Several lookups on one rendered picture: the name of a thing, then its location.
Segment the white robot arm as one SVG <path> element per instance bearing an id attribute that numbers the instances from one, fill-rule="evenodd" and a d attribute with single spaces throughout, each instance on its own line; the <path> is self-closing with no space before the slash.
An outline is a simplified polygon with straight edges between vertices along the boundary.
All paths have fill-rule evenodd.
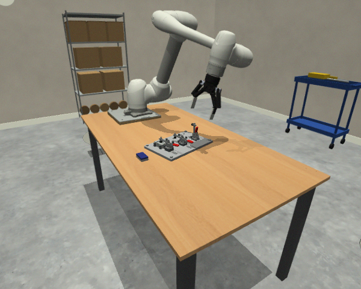
<path id="1" fill-rule="evenodd" d="M 130 81 L 127 91 L 128 110 L 123 112 L 123 115 L 138 117 L 152 114 L 147 110 L 147 104 L 165 101 L 171 96 L 169 78 L 186 39 L 211 49 L 206 72 L 217 78 L 223 76 L 227 64 L 243 68 L 249 66 L 253 60 L 251 50 L 236 44 L 234 33 L 220 31 L 213 39 L 196 31 L 197 19 L 190 13 L 158 10 L 152 14 L 152 23 L 160 31 L 169 33 L 170 38 L 158 74 L 150 84 L 146 84 L 142 79 Z"/>

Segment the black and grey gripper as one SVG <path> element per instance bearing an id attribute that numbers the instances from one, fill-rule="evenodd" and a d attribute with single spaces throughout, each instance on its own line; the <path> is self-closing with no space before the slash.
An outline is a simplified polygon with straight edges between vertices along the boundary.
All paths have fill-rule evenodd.
<path id="1" fill-rule="evenodd" d="M 201 95 L 203 92 L 207 92 L 211 95 L 213 107 L 209 116 L 209 120 L 213 120 L 217 108 L 221 108 L 221 89 L 217 88 L 219 82 L 220 82 L 220 78 L 206 74 L 205 81 L 200 80 L 199 84 L 191 92 L 191 94 L 193 95 L 193 100 L 191 102 L 190 108 L 195 107 L 197 97 Z M 204 87 L 202 87 L 202 85 Z M 216 90 L 216 94 L 215 94 L 215 90 Z"/>

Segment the blue rectangular plate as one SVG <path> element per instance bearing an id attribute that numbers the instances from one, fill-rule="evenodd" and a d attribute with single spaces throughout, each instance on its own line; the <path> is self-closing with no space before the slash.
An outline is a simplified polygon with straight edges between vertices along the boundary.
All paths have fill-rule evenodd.
<path id="1" fill-rule="evenodd" d="M 136 154 L 136 157 L 141 161 L 147 161 L 149 160 L 149 157 L 144 153 L 144 152 L 140 152 Z"/>

